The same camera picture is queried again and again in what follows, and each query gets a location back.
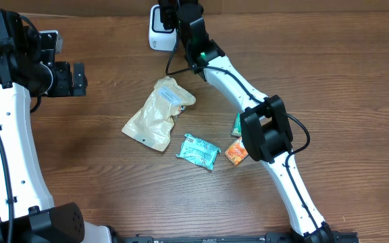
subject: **orange snack package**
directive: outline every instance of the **orange snack package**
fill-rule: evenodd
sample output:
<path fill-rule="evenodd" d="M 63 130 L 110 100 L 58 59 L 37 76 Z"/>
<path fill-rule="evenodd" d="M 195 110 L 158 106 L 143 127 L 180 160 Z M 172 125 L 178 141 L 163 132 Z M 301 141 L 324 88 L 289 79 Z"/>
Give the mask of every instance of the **orange snack package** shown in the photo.
<path fill-rule="evenodd" d="M 249 155 L 242 143 L 242 137 L 230 145 L 224 154 L 235 166 L 238 166 Z"/>

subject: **wooden table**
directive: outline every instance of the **wooden table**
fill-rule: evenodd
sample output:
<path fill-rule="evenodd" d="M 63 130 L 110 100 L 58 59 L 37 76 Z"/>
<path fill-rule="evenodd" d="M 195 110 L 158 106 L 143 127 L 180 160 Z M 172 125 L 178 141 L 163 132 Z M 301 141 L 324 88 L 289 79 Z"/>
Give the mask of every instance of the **wooden table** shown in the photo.
<path fill-rule="evenodd" d="M 305 185 L 334 230 L 389 242 L 389 12 L 205 16 L 207 30 L 260 91 L 278 94 L 310 130 L 298 154 Z M 287 232 L 288 214 L 266 170 L 221 154 L 208 172 L 177 159 L 185 133 L 235 140 L 236 111 L 190 73 L 174 78 L 196 98 L 164 153 L 121 133 L 164 77 L 169 53 L 148 44 L 148 17 L 34 19 L 64 37 L 60 61 L 85 64 L 87 97 L 43 99 L 32 131 L 56 205 L 123 236 Z M 171 70 L 185 68 L 182 49 Z M 292 124 L 294 147 L 303 132 Z"/>

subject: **beige plastic bag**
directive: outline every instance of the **beige plastic bag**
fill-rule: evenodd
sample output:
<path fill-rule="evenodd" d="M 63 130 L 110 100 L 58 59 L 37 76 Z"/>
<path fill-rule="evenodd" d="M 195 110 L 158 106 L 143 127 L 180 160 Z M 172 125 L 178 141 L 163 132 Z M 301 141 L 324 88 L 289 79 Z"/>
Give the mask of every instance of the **beige plastic bag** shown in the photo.
<path fill-rule="evenodd" d="M 174 127 L 171 116 L 179 115 L 196 98 L 176 84 L 173 78 L 164 77 L 154 85 L 140 109 L 122 128 L 122 132 L 148 147 L 164 151 L 170 142 L 170 130 Z"/>

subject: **white label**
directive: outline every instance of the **white label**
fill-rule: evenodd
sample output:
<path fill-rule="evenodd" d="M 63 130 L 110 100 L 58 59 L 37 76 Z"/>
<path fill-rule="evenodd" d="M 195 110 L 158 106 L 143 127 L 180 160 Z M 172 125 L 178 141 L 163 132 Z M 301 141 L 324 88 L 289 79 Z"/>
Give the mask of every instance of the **white label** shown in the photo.
<path fill-rule="evenodd" d="M 173 105 L 180 105 L 181 103 L 180 98 L 164 86 L 159 89 L 159 94 Z"/>

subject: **blue packet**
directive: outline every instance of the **blue packet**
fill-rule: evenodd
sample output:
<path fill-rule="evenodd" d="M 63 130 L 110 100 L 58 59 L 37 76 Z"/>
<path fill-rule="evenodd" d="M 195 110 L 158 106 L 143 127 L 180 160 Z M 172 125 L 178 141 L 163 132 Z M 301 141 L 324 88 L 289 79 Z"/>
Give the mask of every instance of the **blue packet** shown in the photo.
<path fill-rule="evenodd" d="M 191 134 L 186 134 L 185 137 L 186 140 L 181 144 L 181 151 L 176 155 L 177 158 L 213 170 L 215 158 L 221 152 L 220 148 Z"/>

